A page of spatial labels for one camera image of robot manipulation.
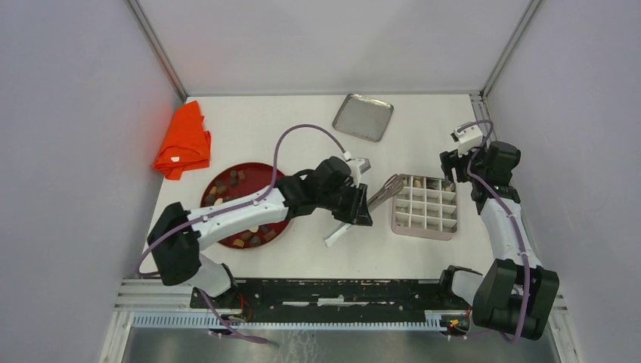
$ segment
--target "white wall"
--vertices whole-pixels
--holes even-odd
[[[177,99],[124,1],[4,1],[0,47],[0,361],[95,361]]]
[[[141,0],[191,95],[479,90],[528,0]]]
[[[587,361],[640,361],[641,2],[545,2],[489,101]]]

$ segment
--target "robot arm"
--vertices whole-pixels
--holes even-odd
[[[187,283],[210,296],[218,296],[235,284],[234,277],[226,265],[207,259],[200,251],[253,226],[307,216],[316,208],[328,209],[341,222],[371,226],[367,185],[355,181],[369,167],[366,159],[345,162],[331,157],[316,170],[280,178],[262,200],[255,199],[269,187],[221,206],[185,210],[180,203],[170,204],[147,237],[149,245],[182,223],[198,222],[168,237],[151,252],[163,284]],[[216,210],[230,208],[226,213],[207,217]]]
[[[441,280],[451,280],[452,292],[472,306],[472,320],[476,325],[514,334],[521,318],[525,282],[522,256],[525,253],[530,269],[530,289],[521,336],[536,340],[543,333],[552,310],[559,277],[554,271],[545,270],[535,256],[523,228],[519,194],[509,185],[512,170],[521,159],[521,151],[501,141],[493,141],[485,147],[478,127],[464,129],[459,126],[452,134],[459,145],[456,150],[441,153],[441,168],[449,180],[454,179],[454,169],[458,182],[472,182],[471,197],[488,229],[494,263],[485,276],[451,266],[444,271]],[[472,159],[473,150],[476,157]],[[510,215],[481,182],[470,178],[468,166],[470,172],[493,188]],[[512,217],[522,236],[523,250],[517,241]]]

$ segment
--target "orange towel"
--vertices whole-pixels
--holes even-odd
[[[212,137],[203,120],[197,101],[178,108],[153,168],[167,179],[179,180],[183,171],[208,167]]]

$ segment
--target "red plate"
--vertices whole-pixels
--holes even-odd
[[[239,180],[237,178],[238,183],[235,186],[230,186],[230,173],[232,170],[235,170],[236,172],[239,171],[244,171],[245,172],[245,180]],[[217,181],[224,182],[224,184],[227,186],[228,190],[224,194],[217,195],[217,197],[232,197],[234,199],[240,198],[240,197],[245,197],[246,195],[255,193],[257,191],[260,191],[264,187],[269,185],[269,182],[271,181],[271,173],[274,168],[272,168],[270,165],[263,164],[263,163],[244,163],[244,164],[239,164],[236,166],[232,166],[231,168],[221,172],[218,174],[214,180],[212,180],[209,185],[207,185],[207,189],[205,189],[205,192],[203,193],[203,197],[200,198],[200,206],[203,207],[205,206],[205,197],[209,195],[209,191],[212,190],[212,187],[216,186]],[[276,170],[276,179],[278,180],[279,178],[285,176],[280,170]],[[269,225],[266,225],[267,228],[269,228],[270,231],[276,232],[276,237],[283,233],[285,230],[285,227],[290,223],[290,221],[283,221],[283,222],[278,222],[278,223],[271,223]],[[240,233],[233,234],[224,240],[220,240],[219,243],[222,244],[223,246],[230,247],[230,248],[235,248],[238,250],[245,250],[249,248],[253,248],[249,245],[249,241],[245,242],[244,247],[239,247],[234,245],[235,240],[239,240],[240,236],[242,234],[245,234],[246,232],[249,231],[242,231]],[[259,247],[259,246],[264,246],[268,244],[269,242],[272,242],[276,237],[272,238],[269,242],[265,242],[265,232],[262,231],[262,229],[259,229],[258,232],[256,232],[254,235],[257,235],[261,239],[261,244],[258,246],[254,247]]]

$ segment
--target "white table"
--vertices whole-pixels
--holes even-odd
[[[180,181],[164,180],[152,226],[164,208],[176,201],[197,208],[204,188],[220,171],[246,162],[271,165],[276,140],[290,126],[312,123],[330,130],[355,157],[370,159],[363,181],[370,193],[394,173],[442,177],[439,153],[452,150],[454,127],[474,121],[467,95],[380,95],[394,105],[381,142],[372,143],[336,132],[332,121],[344,95],[198,97],[205,129],[212,133],[212,159],[207,169],[183,173]],[[278,169],[290,175],[315,168],[336,145],[317,130],[290,133],[280,148]],[[216,244],[205,255],[226,263],[239,278],[438,278],[449,265],[485,273],[493,256],[488,233],[469,198],[471,185],[457,185],[459,228],[449,241],[399,236],[390,229],[391,201],[372,212],[374,226],[353,228],[331,248],[323,236],[338,223],[318,209],[297,218],[276,240],[251,250]],[[142,271],[156,270],[151,255]]]

